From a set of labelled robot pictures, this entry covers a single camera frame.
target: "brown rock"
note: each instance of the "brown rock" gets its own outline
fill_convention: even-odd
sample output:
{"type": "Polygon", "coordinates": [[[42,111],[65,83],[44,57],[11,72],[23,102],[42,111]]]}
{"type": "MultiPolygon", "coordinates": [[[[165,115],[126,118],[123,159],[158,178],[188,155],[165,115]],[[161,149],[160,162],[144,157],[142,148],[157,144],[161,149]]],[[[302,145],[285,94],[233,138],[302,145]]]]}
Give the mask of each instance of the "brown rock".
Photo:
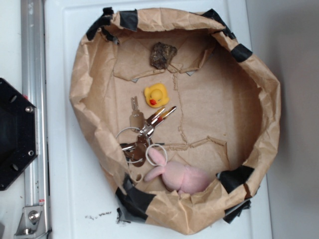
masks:
{"type": "Polygon", "coordinates": [[[176,56],[177,48],[161,42],[156,43],[151,53],[151,65],[158,69],[167,69],[172,58],[176,56]]]}

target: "brown paper bag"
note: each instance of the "brown paper bag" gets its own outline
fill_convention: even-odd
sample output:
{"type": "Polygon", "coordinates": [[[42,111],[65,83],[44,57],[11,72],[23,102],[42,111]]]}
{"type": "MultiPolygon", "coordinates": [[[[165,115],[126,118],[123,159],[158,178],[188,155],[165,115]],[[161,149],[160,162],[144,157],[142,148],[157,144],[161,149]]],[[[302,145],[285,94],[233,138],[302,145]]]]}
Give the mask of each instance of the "brown paper bag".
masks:
{"type": "Polygon", "coordinates": [[[119,201],[120,218],[193,234],[247,207],[277,153],[280,85],[250,50],[239,44],[218,14],[152,8],[104,14],[82,38],[74,63],[70,100],[83,134],[99,158],[119,201]],[[167,69],[150,65],[152,47],[175,46],[167,69]],[[131,97],[148,118],[155,112],[143,90],[167,87],[167,108],[177,110],[155,129],[168,159],[203,170],[204,192],[178,195],[152,169],[128,164],[120,143],[137,134],[130,126],[131,97]]]}

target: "bunny ear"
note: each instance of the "bunny ear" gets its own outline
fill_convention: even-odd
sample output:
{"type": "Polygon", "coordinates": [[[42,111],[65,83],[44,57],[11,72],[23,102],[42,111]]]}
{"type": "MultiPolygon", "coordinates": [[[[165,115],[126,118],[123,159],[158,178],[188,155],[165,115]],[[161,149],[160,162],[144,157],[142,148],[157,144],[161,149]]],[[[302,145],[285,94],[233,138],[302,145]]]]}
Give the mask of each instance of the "bunny ear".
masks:
{"type": "Polygon", "coordinates": [[[147,154],[149,157],[151,157],[153,162],[156,164],[156,165],[152,164],[153,166],[158,166],[158,165],[165,166],[166,165],[165,157],[158,150],[150,147],[150,148],[148,148],[147,154]]]}
{"type": "Polygon", "coordinates": [[[144,177],[145,182],[149,182],[156,178],[157,176],[163,174],[165,172],[165,168],[163,166],[158,166],[156,168],[153,168],[150,172],[147,173],[144,177]]]}

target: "black bracket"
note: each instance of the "black bracket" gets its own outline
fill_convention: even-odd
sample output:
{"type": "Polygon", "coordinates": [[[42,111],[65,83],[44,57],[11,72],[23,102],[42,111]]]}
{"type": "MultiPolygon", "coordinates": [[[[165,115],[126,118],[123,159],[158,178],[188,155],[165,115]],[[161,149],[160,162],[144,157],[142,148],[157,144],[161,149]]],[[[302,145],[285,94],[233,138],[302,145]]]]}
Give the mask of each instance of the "black bracket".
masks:
{"type": "Polygon", "coordinates": [[[0,191],[37,156],[36,107],[0,78],[0,191]]]}

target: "keys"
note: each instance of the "keys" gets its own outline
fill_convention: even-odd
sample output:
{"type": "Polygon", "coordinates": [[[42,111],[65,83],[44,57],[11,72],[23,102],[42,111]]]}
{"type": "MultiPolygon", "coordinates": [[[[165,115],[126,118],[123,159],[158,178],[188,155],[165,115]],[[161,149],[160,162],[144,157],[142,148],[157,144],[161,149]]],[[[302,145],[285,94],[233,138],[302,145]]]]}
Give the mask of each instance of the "keys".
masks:
{"type": "Polygon", "coordinates": [[[152,141],[146,135],[140,134],[137,142],[123,146],[122,150],[124,155],[131,159],[134,166],[141,167],[146,160],[146,149],[151,144],[152,141]]]}
{"type": "Polygon", "coordinates": [[[152,114],[148,119],[144,119],[143,113],[139,111],[137,97],[131,98],[131,101],[133,112],[130,116],[130,124],[131,127],[137,127],[140,130],[132,129],[133,131],[139,133],[138,140],[135,143],[123,145],[122,151],[126,157],[130,158],[134,166],[141,167],[146,160],[146,149],[152,144],[151,137],[154,133],[154,129],[176,110],[176,106],[172,107],[166,112],[164,112],[165,107],[162,107],[152,114]]]}
{"type": "Polygon", "coordinates": [[[176,106],[172,107],[169,111],[164,112],[165,107],[160,108],[147,120],[145,120],[144,129],[141,131],[147,137],[151,138],[154,133],[154,129],[159,126],[167,117],[176,110],[176,106]]]}
{"type": "Polygon", "coordinates": [[[144,114],[139,110],[138,98],[135,96],[131,98],[133,112],[130,116],[131,127],[139,128],[140,130],[144,128],[145,119],[144,114]]]}

